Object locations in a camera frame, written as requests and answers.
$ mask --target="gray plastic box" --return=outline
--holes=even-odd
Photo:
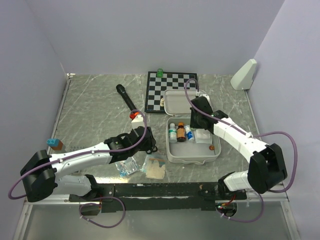
[[[196,97],[195,90],[188,90],[188,96],[192,100]],[[170,117],[166,123],[165,144],[168,160],[172,163],[197,164],[214,161],[221,153],[221,144],[219,137],[212,136],[212,144],[189,142],[169,142],[169,124],[174,123],[176,126],[179,122],[185,125],[190,124],[190,104],[186,98],[185,91],[179,89],[169,89],[164,92],[164,110]]]

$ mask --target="container lid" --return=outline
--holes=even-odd
[[[196,90],[187,90],[190,100],[196,98]],[[168,115],[191,114],[191,105],[187,100],[184,89],[167,89],[164,91],[164,111]]]

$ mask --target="bottle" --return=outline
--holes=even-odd
[[[192,131],[191,131],[190,126],[189,126],[189,125],[185,125],[185,126],[184,126],[184,129],[185,129],[185,135],[186,135],[186,137],[188,138],[188,140],[189,140],[190,142],[194,142],[194,141],[195,141],[195,137],[194,137],[194,135],[193,135],[193,133],[192,133]]]
[[[169,124],[169,143],[177,142],[177,130],[176,125],[174,123]]]
[[[178,123],[178,130],[176,131],[177,141],[178,142],[184,142],[186,141],[186,134],[185,134],[185,128],[184,123],[179,122]]]

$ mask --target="checkerboard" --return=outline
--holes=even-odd
[[[184,89],[185,82],[189,79],[198,80],[196,73],[164,72],[163,77],[156,77],[156,71],[148,72],[145,94],[144,111],[146,113],[165,114],[165,108],[160,106],[160,100],[167,89]],[[187,89],[196,89],[196,84],[190,82]]]

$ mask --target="black handle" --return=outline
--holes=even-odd
[[[131,101],[130,97],[128,96],[124,86],[118,84],[115,88],[131,111],[137,109],[134,103]]]

